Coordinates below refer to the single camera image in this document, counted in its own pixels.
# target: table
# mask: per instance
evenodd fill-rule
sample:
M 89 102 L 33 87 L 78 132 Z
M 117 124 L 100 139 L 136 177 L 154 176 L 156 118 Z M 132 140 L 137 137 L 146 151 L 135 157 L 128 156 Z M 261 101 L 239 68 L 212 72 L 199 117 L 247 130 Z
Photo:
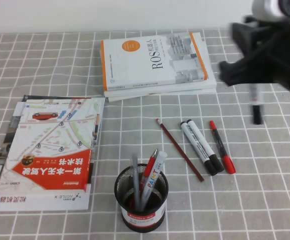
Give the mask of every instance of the table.
M 218 62 L 239 51 L 226 29 L 198 29 L 215 74 Z M 0 34 L 0 147 L 24 94 L 101 97 L 102 39 L 171 31 Z M 263 85 L 265 124 L 251 124 L 246 85 L 217 84 L 217 94 L 145 96 L 104 109 L 95 151 L 90 207 L 84 211 L 0 212 L 0 240 L 285 240 L 290 239 L 290 93 Z M 200 183 L 155 119 L 162 118 L 194 165 Z M 218 126 L 237 174 L 208 176 L 180 122 L 192 119 L 218 153 L 209 121 Z M 146 163 L 159 148 L 168 154 L 167 214 L 154 232 L 131 232 L 113 194 L 131 153 Z

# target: red car illustration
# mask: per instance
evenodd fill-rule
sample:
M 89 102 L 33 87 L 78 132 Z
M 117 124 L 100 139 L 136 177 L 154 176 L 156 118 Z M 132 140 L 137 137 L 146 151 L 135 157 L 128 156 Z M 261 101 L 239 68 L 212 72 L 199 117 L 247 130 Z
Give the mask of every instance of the red car illustration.
M 48 120 L 57 118 L 59 115 L 56 112 L 38 112 L 33 115 L 33 119 L 36 120 Z

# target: pen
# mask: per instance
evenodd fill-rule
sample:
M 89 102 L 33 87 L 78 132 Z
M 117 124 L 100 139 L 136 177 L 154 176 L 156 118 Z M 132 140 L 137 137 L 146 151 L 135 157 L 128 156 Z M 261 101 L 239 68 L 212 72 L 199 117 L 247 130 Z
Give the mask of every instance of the pen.
M 262 119 L 262 93 L 260 90 L 260 85 L 250 84 L 249 93 L 250 93 L 251 112 L 253 115 L 253 124 L 261 125 L 263 124 L 263 119 Z
M 131 163 L 131 174 L 133 177 L 133 184 L 134 184 L 134 203 L 135 203 L 135 210 L 140 210 L 140 182 L 139 182 L 139 166 L 138 166 L 138 158 L 137 154 L 133 153 L 130 159 Z
M 141 180 L 140 180 L 140 194 L 142 194 L 145 183 L 147 181 L 147 178 L 149 177 L 151 170 L 154 166 L 155 160 L 157 158 L 157 155 L 159 154 L 159 150 L 156 149 L 153 154 L 150 156 L 148 164 L 143 172 L 143 175 L 141 176 Z
M 221 157 L 223 158 L 224 165 L 226 167 L 227 172 L 229 174 L 236 173 L 235 166 L 234 166 L 231 158 L 228 156 L 228 154 L 226 152 L 226 149 L 224 147 L 224 144 L 222 142 L 222 139 L 220 137 L 220 134 L 217 131 L 217 128 L 216 128 L 216 125 L 215 125 L 214 121 L 210 121 L 209 122 L 209 125 L 210 125 L 211 131 L 212 131 L 212 133 L 213 133 L 213 135 L 215 137 L 215 140 L 216 140 L 216 142 L 218 144 L 219 152 L 220 152 Z
M 176 147 L 176 149 L 178 150 L 178 152 L 180 153 L 180 155 L 185 159 L 185 161 L 187 162 L 187 164 L 190 166 L 190 169 L 195 173 L 195 175 L 197 176 L 197 178 L 201 181 L 204 182 L 204 178 L 202 177 L 202 175 L 199 173 L 199 171 L 196 169 L 196 167 L 193 165 L 193 163 L 191 162 L 191 160 L 189 159 L 189 157 L 185 154 L 185 152 L 183 151 L 183 149 L 181 149 L 181 147 L 178 145 L 178 143 L 175 141 L 175 139 L 173 138 L 173 136 L 170 134 L 170 132 L 166 129 L 166 127 L 164 126 L 164 124 L 161 122 L 161 120 L 159 118 L 156 119 L 156 122 L 160 125 L 160 127 L 163 129 L 164 133 L 168 136 L 168 138 L 172 141 L 172 143 L 174 144 L 174 146 Z
M 210 145 L 208 144 L 208 142 L 204 138 L 204 136 L 201 133 L 201 131 L 199 130 L 199 128 L 196 126 L 195 122 L 193 120 L 189 119 L 187 121 L 187 124 L 190 126 L 191 130 L 193 131 L 193 133 L 197 137 L 198 142 L 205 150 L 206 154 L 208 155 L 208 157 L 210 159 L 211 164 L 213 164 L 216 171 L 218 173 L 224 171 L 223 165 L 221 164 L 220 160 L 218 159 L 218 157 L 216 156 L 216 154 L 214 153 L 214 151 L 212 150 L 212 148 L 210 147 Z
M 206 152 L 202 148 L 200 142 L 196 138 L 196 136 L 193 133 L 191 127 L 185 121 L 183 121 L 180 124 L 180 127 L 183 130 L 183 132 L 185 133 L 185 135 L 187 136 L 187 138 L 190 141 L 190 143 L 193 145 L 193 147 L 196 150 L 196 152 L 198 153 L 200 159 L 204 163 L 204 165 L 207 168 L 209 174 L 212 175 L 212 176 L 216 175 L 217 174 L 217 170 L 214 168 L 211 160 L 209 159 L 209 156 L 206 154 Z
M 159 151 L 157 158 L 155 160 L 154 166 L 152 167 L 149 177 L 147 178 L 146 184 L 144 186 L 143 193 L 141 194 L 140 198 L 140 208 L 139 210 L 142 212 L 144 211 L 146 204 L 151 196 L 151 193 L 153 191 L 154 185 L 159 178 L 161 169 L 164 166 L 164 162 L 167 158 L 166 152 Z

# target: mesh pencil cup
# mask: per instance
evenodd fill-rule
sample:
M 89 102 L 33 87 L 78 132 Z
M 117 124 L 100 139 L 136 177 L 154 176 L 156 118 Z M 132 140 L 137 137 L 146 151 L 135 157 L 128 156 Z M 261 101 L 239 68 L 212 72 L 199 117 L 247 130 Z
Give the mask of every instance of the mesh pencil cup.
M 138 164 L 138 179 L 141 181 L 146 164 Z M 134 197 L 132 170 L 125 168 L 117 177 L 114 193 L 121 208 L 121 215 L 124 223 L 131 230 L 138 233 L 148 233 L 157 229 L 165 217 L 165 206 L 169 194 L 169 184 L 165 175 L 160 172 L 153 187 L 145 210 L 135 211 L 130 208 L 131 199 Z

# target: white robot part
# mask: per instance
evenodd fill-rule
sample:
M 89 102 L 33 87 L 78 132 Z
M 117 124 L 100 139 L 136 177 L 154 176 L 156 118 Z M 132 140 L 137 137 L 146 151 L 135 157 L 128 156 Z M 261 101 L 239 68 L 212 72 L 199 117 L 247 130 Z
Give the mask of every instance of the white robot part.
M 279 0 L 254 0 L 252 13 L 257 20 L 264 22 L 280 22 L 286 18 Z

